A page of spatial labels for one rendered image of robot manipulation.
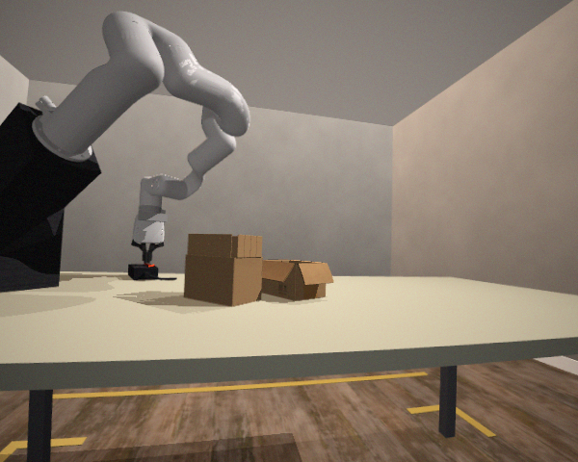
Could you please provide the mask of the black power strip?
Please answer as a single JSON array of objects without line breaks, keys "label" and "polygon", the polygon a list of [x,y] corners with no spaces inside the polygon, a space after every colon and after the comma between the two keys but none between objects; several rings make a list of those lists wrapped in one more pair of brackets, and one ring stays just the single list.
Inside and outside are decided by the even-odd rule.
[{"label": "black power strip", "polygon": [[[158,277],[158,269],[151,264],[128,264],[128,275],[134,280],[176,280],[176,277]],[[150,277],[150,278],[149,278]],[[152,279],[154,278],[154,279]]]}]

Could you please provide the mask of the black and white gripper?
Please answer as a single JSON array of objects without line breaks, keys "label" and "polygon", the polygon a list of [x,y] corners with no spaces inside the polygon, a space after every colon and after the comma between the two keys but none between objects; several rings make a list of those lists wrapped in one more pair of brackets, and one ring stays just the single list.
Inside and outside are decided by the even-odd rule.
[{"label": "black and white gripper", "polygon": [[[148,252],[146,250],[146,244],[151,244]],[[138,215],[136,215],[133,225],[131,245],[134,245],[143,251],[144,263],[150,264],[150,261],[152,261],[152,252],[157,247],[164,246],[164,222],[138,220]]]}]

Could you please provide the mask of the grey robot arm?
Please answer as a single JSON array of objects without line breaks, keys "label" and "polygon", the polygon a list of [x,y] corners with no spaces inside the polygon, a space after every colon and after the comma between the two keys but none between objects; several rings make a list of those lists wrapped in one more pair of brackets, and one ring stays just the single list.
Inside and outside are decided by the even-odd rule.
[{"label": "grey robot arm", "polygon": [[162,81],[171,95],[203,106],[206,139],[187,155],[192,171],[183,181],[164,174],[141,180],[138,220],[168,222],[162,196],[183,200],[200,188],[205,173],[235,150],[234,137],[248,131],[248,105],[229,82],[199,65],[182,38],[136,14],[110,13],[102,34],[109,62],[91,70],[58,107],[41,97],[33,131],[54,154],[84,162],[91,145]]}]

